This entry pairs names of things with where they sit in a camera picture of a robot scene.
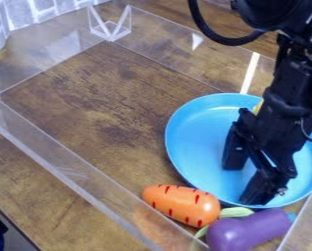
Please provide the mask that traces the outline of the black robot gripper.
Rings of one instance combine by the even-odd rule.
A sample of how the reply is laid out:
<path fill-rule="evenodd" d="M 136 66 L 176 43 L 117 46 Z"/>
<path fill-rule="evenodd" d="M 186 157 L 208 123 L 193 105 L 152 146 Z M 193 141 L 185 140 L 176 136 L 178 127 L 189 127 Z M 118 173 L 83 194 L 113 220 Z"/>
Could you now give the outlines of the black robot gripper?
<path fill-rule="evenodd" d="M 294 154 L 303 148 L 312 132 L 312 99 L 284 91 L 264 92 L 264 105 L 256 116 L 247 108 L 239 110 L 221 157 L 221 167 L 240 171 L 251 158 L 256 173 L 249 179 L 240 202 L 267 205 L 287 192 L 295 178 Z"/>

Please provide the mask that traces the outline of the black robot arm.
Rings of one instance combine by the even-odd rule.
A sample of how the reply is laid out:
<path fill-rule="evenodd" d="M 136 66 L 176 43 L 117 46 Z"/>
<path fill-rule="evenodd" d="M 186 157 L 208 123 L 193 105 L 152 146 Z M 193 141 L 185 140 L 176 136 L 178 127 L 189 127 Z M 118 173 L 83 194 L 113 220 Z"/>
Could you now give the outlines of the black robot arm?
<path fill-rule="evenodd" d="M 260 31 L 276 30 L 280 46 L 275 79 L 256 112 L 243 108 L 223 151 L 223 167 L 257 171 L 240 202 L 264 205 L 296 178 L 294 154 L 312 141 L 312 0 L 237 0 L 243 20 Z"/>

